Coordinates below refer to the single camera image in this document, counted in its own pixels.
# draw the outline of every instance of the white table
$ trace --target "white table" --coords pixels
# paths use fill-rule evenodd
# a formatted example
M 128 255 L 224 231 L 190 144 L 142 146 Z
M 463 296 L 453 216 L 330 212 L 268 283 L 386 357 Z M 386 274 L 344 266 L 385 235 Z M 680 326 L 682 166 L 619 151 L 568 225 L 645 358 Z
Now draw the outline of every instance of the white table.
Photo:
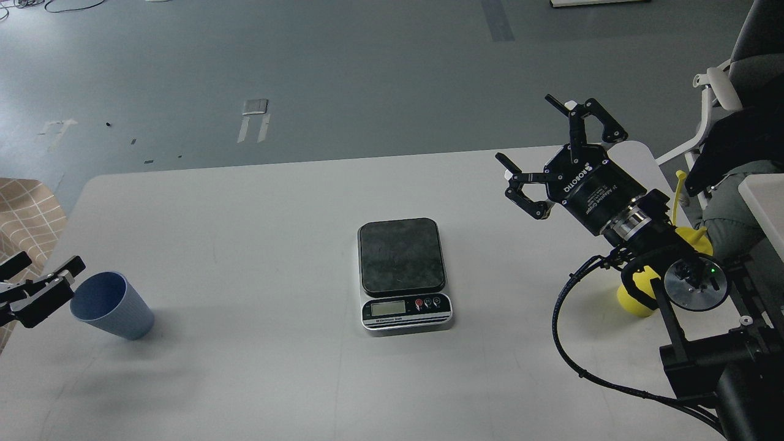
M 740 183 L 738 193 L 784 260 L 784 173 L 751 175 Z
M 556 149 L 504 152 L 538 171 Z M 646 187 L 667 190 L 644 145 L 611 153 Z M 79 254 L 88 269 L 78 281 L 125 273 L 156 324 L 129 342 L 61 308 L 18 327 L 0 357 L 0 439 L 720 439 L 561 361 L 555 297 L 610 246 L 560 207 L 541 221 L 519 210 L 493 154 L 92 180 L 50 268 Z M 372 337 L 359 319 L 357 229 L 409 217 L 438 223 L 455 323 Z M 618 284 L 600 272 L 578 286 L 564 306 L 564 345 L 596 374 L 671 395 L 661 319 L 622 311 Z M 689 337 L 737 326 L 731 306 L 681 320 Z

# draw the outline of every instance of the cable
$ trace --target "cable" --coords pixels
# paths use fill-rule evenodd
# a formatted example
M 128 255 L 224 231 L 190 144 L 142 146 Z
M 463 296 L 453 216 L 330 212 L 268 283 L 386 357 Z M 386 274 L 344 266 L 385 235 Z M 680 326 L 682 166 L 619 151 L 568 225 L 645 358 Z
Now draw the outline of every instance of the cable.
M 14 0 L 13 5 L 17 9 L 24 9 L 29 8 L 30 6 L 38 6 L 43 2 L 44 0 Z
M 694 418 L 702 421 L 706 425 L 709 425 L 713 430 L 719 432 L 722 436 L 724 432 L 721 430 L 721 426 L 719 423 L 718 417 L 710 413 L 707 409 L 704 409 L 700 406 L 686 406 L 678 402 L 675 398 L 670 398 L 661 395 L 654 395 L 650 392 L 642 391 L 640 389 L 630 388 L 627 386 L 617 385 L 615 383 L 611 383 L 610 381 L 605 380 L 604 378 L 597 377 L 592 373 L 585 370 L 582 366 L 577 364 L 564 350 L 563 345 L 561 344 L 561 339 L 558 337 L 558 317 L 561 314 L 561 307 L 566 300 L 566 296 L 569 294 L 570 291 L 577 285 L 577 283 L 589 275 L 593 270 L 597 268 L 608 268 L 609 266 L 615 267 L 610 260 L 613 258 L 613 254 L 616 252 L 617 249 L 613 250 L 613 253 L 610 253 L 608 257 L 602 256 L 593 256 L 586 263 L 584 263 L 574 274 L 569 275 L 569 280 L 564 285 L 563 290 L 561 293 L 558 294 L 558 299 L 555 300 L 555 307 L 553 309 L 553 341 L 555 342 L 555 348 L 558 350 L 558 354 L 561 356 L 562 359 L 569 365 L 579 376 L 580 378 L 585 378 L 586 380 L 606 387 L 618 392 L 623 392 L 627 395 L 636 396 L 642 399 L 652 399 L 658 403 L 664 404 L 665 406 L 672 407 L 673 409 L 680 410 L 681 412 L 691 415 Z
M 47 13 L 67 13 L 67 12 L 71 12 L 71 11 L 83 11 L 85 9 L 95 8 L 96 6 L 102 5 L 102 4 L 104 4 L 106 2 L 106 0 L 100 0 L 100 2 L 97 2 L 95 5 L 85 6 L 84 8 L 60 9 L 59 11 L 50 11 L 49 10 L 49 5 L 51 5 L 52 2 L 54 2 L 54 1 L 55 0 L 48 0 L 46 2 L 46 4 L 44 4 L 44 9 L 46 10 Z

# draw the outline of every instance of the scale body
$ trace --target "scale body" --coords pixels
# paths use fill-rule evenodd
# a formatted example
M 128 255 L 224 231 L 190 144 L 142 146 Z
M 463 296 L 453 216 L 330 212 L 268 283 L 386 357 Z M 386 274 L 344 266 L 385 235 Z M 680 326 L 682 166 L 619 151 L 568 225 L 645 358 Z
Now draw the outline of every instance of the scale body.
M 371 331 L 437 326 L 452 319 L 438 227 L 427 218 L 359 229 L 362 326 Z

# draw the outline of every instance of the blue plastic cup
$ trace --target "blue plastic cup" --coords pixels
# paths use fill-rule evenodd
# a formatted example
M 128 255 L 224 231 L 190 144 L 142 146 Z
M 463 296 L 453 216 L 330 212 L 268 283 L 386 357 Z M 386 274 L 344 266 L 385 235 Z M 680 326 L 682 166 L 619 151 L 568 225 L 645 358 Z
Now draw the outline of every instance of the blue plastic cup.
M 119 272 L 100 272 L 85 280 L 71 299 L 71 314 L 128 340 L 143 337 L 155 323 L 150 308 Z

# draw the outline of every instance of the concrete floor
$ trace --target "concrete floor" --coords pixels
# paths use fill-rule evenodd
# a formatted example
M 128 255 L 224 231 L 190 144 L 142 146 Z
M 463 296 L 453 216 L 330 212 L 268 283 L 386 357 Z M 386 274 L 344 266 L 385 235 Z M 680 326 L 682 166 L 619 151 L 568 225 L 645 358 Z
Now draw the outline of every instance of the concrete floor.
M 105 173 L 563 144 L 567 122 L 546 93 L 596 97 L 660 155 L 693 135 L 691 79 L 729 57 L 750 6 L 504 1 L 514 40 L 503 42 L 481 0 L 11 9 L 0 22 L 0 176 L 44 181 L 70 212 Z M 267 137 L 256 142 L 256 116 L 238 143 L 252 98 L 270 100 Z

